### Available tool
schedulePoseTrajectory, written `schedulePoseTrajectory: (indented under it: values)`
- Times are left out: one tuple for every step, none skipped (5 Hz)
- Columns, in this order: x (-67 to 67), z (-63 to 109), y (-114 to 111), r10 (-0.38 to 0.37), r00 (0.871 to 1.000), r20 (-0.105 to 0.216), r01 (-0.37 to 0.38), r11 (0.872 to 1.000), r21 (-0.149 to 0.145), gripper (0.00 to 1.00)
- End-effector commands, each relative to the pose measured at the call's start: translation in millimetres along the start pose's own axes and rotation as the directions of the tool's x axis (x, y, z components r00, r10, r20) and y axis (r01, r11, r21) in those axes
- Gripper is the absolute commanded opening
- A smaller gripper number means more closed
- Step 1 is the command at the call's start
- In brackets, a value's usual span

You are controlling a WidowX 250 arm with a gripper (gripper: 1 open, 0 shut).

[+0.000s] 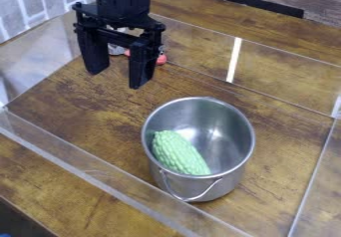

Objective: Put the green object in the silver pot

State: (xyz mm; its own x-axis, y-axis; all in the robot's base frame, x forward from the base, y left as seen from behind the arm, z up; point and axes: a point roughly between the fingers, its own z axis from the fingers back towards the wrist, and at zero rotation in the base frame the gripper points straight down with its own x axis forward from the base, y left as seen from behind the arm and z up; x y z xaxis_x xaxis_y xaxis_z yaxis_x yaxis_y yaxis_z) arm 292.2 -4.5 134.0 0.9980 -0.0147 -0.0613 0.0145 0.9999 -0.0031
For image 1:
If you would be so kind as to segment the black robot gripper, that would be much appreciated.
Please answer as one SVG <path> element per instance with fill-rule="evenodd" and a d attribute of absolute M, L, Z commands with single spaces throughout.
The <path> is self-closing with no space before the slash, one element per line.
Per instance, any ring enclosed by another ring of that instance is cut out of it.
<path fill-rule="evenodd" d="M 75 30 L 86 69 L 96 75 L 110 65 L 108 43 L 100 30 L 142 29 L 153 42 L 161 41 L 166 25 L 150 16 L 151 0 L 96 0 L 94 4 L 76 2 Z M 154 76 L 158 56 L 145 42 L 130 47 L 130 88 L 137 90 Z"/>

